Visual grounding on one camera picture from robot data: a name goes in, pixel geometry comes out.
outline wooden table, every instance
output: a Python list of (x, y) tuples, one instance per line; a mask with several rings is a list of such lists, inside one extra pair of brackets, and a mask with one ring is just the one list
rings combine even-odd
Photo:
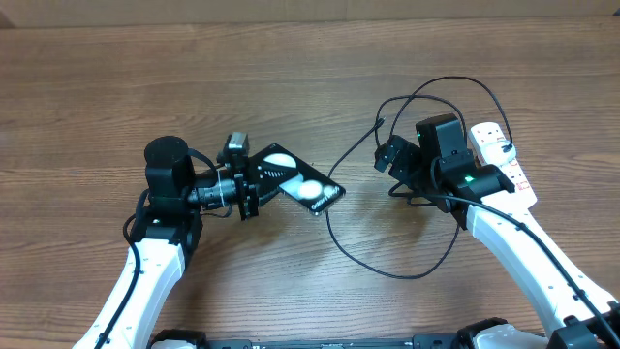
[[(254, 151), (280, 143), (326, 173), (383, 100), (442, 75), (497, 93), (539, 222), (620, 295), (618, 33), (618, 17), (0, 31), (0, 347), (67, 348), (92, 324), (125, 261), (120, 228), (146, 187), (142, 151), (154, 138), (177, 135), (214, 156), (245, 131)], [(500, 121), (469, 82), (425, 92), (452, 100), (469, 125)], [(413, 139), (416, 122), (445, 111), (416, 101), (397, 133)], [(389, 198), (394, 181), (373, 169), (373, 151), (368, 140), (334, 175), (348, 190), (332, 210), (336, 235), (382, 270), (426, 270), (453, 219)], [(204, 224), (156, 332), (406, 337), (491, 316), (542, 331), (469, 233), (430, 276), (399, 281), (349, 261), (324, 217), (284, 197), (249, 222)]]

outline white power strip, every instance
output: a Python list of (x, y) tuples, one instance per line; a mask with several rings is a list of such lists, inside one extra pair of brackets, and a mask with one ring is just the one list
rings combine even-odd
[(534, 194), (534, 189), (525, 177), (525, 173), (521, 169), (518, 161), (516, 161), (516, 158), (508, 163), (502, 163), (499, 159), (489, 158), (489, 156), (497, 154), (496, 152), (481, 151), (491, 144), (501, 146), (501, 144), (506, 142), (506, 137), (500, 125), (495, 122), (483, 122), (475, 125), (469, 130), (469, 140), (472, 142), (478, 160), (483, 166), (487, 164), (497, 165), (512, 183), (514, 183), (513, 195), (523, 204), (523, 207), (529, 208), (536, 203), (537, 198)]

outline wooden surface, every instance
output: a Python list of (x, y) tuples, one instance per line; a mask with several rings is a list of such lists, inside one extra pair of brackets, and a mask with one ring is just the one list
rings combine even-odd
[(522, 16), (611, 16), (620, 0), (0, 0), (17, 28)]
[[(327, 172), (385, 98), (441, 75), (494, 89), (539, 197), (534, 214), (620, 295), (619, 32), (618, 17), (0, 31), (0, 347), (67, 348), (92, 324), (125, 261), (120, 228), (146, 186), (149, 141), (177, 135), (214, 156), (245, 131), (254, 151), (280, 143)], [(469, 125), (500, 120), (471, 83), (425, 92), (455, 102)], [(397, 133), (412, 139), (416, 122), (445, 111), (414, 102)], [(389, 198), (373, 151), (368, 140), (334, 175), (348, 190), (332, 209), (336, 234), (372, 266), (426, 270), (454, 222)], [(399, 281), (347, 260), (325, 218), (284, 197), (249, 222), (204, 224), (156, 331), (405, 337), (490, 316), (542, 331), (468, 232), (430, 276)]]

